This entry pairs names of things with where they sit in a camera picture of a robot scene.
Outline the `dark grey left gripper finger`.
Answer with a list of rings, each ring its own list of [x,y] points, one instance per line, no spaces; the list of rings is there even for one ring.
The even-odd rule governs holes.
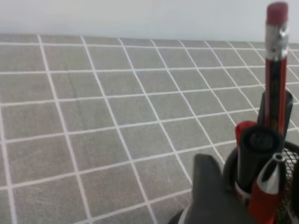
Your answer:
[[[251,217],[237,198],[225,191],[218,162],[207,154],[194,157],[192,223],[251,223]]]

